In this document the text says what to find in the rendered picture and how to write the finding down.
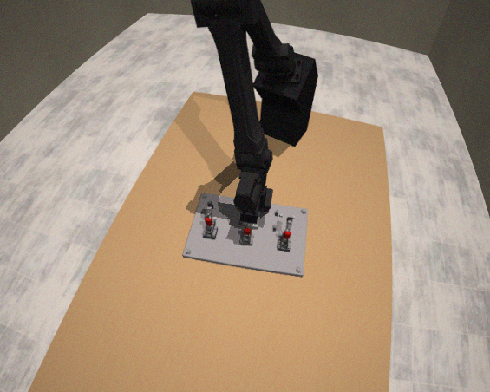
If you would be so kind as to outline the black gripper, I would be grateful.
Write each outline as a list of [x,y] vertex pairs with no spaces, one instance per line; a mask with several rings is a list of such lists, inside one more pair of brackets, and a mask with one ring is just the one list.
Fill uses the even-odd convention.
[[[266,196],[265,196],[265,206],[264,207],[262,207],[262,206],[259,207],[259,211],[261,212],[260,218],[262,218],[264,215],[268,214],[269,213],[269,209],[271,209],[272,193],[273,193],[273,190],[270,189],[270,188],[267,188],[267,190],[266,190]],[[238,211],[241,212],[241,210],[238,209],[236,206],[235,206],[235,208]]]

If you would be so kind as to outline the grey toggle clamp with red handle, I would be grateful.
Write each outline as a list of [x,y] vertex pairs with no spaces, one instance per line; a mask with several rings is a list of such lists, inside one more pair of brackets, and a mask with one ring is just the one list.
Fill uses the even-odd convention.
[[[287,225],[286,225],[285,232],[282,234],[282,238],[279,237],[279,239],[278,239],[278,250],[289,252],[291,249],[291,238],[290,238],[291,232],[290,232],[290,229],[291,229],[291,224],[292,224],[292,218],[288,217],[286,221],[287,221],[286,222]],[[286,231],[287,228],[289,230],[288,232]],[[283,236],[284,236],[284,239],[283,239]],[[282,240],[282,244],[281,244],[281,240]]]

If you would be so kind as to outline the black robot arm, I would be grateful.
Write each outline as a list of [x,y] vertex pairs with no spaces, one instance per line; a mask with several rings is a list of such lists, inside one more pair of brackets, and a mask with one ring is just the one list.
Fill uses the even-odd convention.
[[293,47],[277,38],[261,0],[191,0],[191,5],[197,28],[208,27],[219,54],[241,170],[233,202],[241,210],[240,221],[257,224],[273,158],[258,119],[246,32],[253,42],[255,69],[265,72],[265,82],[299,84],[303,61],[294,61]]

